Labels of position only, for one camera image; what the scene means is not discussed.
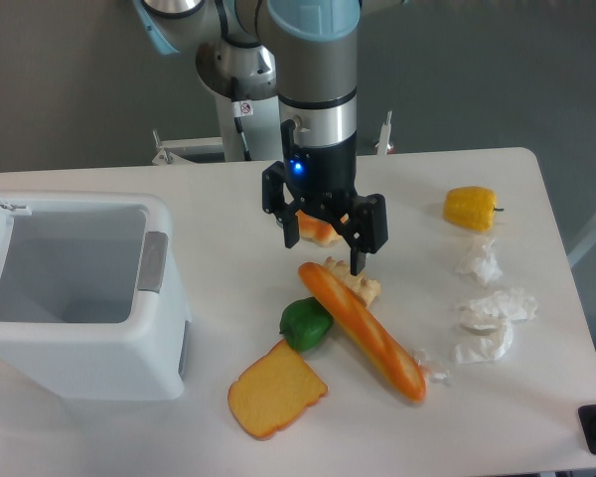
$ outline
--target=yellow pepper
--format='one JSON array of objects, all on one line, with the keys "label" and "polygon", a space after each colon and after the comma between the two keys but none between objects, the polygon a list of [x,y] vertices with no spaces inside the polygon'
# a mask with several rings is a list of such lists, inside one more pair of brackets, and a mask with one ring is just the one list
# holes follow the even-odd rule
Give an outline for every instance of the yellow pepper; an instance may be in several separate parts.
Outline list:
[{"label": "yellow pepper", "polygon": [[448,191],[444,203],[444,219],[456,226],[485,232],[493,226],[497,196],[485,187],[459,187]]}]

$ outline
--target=baguette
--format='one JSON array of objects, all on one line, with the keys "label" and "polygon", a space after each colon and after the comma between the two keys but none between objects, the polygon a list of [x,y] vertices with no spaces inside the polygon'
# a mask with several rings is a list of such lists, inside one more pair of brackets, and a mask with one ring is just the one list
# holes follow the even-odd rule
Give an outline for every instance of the baguette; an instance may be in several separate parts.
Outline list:
[{"label": "baguette", "polygon": [[411,401],[422,402],[426,397],[426,382],[419,366],[354,293],[318,263],[303,263],[298,274],[390,383]]}]

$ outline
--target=toy food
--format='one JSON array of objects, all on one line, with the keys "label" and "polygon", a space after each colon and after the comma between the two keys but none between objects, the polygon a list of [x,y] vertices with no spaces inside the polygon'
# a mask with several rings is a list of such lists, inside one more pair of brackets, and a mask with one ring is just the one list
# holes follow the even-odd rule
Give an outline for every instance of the toy food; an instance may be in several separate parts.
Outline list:
[{"label": "toy food", "polygon": [[303,263],[298,274],[390,383],[413,402],[422,402],[426,397],[426,382],[419,366],[353,292],[318,263]]},{"label": "toy food", "polygon": [[303,352],[320,343],[333,324],[331,314],[310,296],[285,308],[280,319],[280,333],[293,350]]},{"label": "toy food", "polygon": [[377,280],[367,278],[363,271],[358,276],[351,275],[351,268],[343,260],[335,261],[329,257],[325,260],[325,268],[347,285],[366,307],[381,293],[381,285]]},{"label": "toy food", "polygon": [[314,241],[319,246],[328,246],[342,238],[330,224],[314,219],[302,211],[298,211],[296,217],[300,237],[304,240]]},{"label": "toy food", "polygon": [[229,409],[257,439],[271,437],[327,393],[318,375],[281,340],[229,387]]},{"label": "toy food", "polygon": [[444,219],[456,226],[485,232],[493,226],[497,196],[485,187],[460,187],[448,191],[444,202]]}]

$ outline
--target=gray handle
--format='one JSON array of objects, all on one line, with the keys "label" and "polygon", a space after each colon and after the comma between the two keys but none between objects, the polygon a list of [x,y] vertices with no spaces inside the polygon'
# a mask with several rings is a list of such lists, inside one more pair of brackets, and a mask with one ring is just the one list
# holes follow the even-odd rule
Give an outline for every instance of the gray handle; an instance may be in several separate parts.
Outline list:
[{"label": "gray handle", "polygon": [[166,269],[168,236],[163,232],[147,232],[143,241],[137,289],[159,293]]}]

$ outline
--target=warning sticker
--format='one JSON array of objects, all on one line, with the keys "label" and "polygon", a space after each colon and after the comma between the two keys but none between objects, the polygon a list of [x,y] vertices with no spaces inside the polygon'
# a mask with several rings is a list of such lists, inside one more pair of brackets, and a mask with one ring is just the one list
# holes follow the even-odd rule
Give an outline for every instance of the warning sticker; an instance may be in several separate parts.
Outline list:
[{"label": "warning sticker", "polygon": [[231,104],[234,110],[234,117],[252,116],[254,108],[251,101],[235,101]]}]

